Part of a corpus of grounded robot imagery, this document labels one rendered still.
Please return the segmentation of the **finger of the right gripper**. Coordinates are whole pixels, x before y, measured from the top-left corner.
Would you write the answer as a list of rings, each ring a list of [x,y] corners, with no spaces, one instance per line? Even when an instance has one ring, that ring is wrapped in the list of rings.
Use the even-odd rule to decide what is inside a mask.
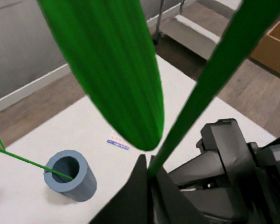
[[[239,222],[240,211],[231,187],[182,191],[209,222]]]
[[[208,149],[181,166],[169,176],[180,191],[196,189],[225,174],[218,152]]]

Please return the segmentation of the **blue-grey hollow cylinder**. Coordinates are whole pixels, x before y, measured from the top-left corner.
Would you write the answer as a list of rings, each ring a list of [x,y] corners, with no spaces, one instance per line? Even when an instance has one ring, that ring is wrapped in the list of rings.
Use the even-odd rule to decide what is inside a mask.
[[[44,181],[50,189],[76,202],[86,202],[95,195],[98,186],[96,177],[80,152],[57,152],[45,167],[74,178],[70,180],[44,169]]]

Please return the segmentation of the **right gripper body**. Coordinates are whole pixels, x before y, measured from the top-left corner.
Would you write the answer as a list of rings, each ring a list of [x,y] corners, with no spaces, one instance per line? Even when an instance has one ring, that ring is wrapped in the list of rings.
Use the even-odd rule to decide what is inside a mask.
[[[259,167],[255,154],[280,144],[280,137],[259,147],[256,142],[246,142],[235,118],[218,119],[206,123],[200,130],[196,143],[200,153],[215,149],[225,174],[195,190],[231,187],[240,211],[239,222],[210,222],[211,224],[280,224],[280,218],[272,213],[266,203],[254,168]],[[208,187],[210,184],[210,187]]]

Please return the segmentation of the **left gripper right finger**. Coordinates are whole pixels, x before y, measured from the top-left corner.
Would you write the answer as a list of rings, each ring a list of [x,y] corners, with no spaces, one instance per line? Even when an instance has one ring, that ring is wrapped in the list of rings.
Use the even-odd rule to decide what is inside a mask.
[[[162,166],[147,185],[147,224],[211,224]]]

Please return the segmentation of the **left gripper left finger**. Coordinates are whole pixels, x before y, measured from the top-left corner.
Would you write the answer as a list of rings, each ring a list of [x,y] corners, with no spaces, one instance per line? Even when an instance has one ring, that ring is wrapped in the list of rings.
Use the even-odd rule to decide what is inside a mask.
[[[87,224],[147,224],[147,170],[140,154],[125,184]]]

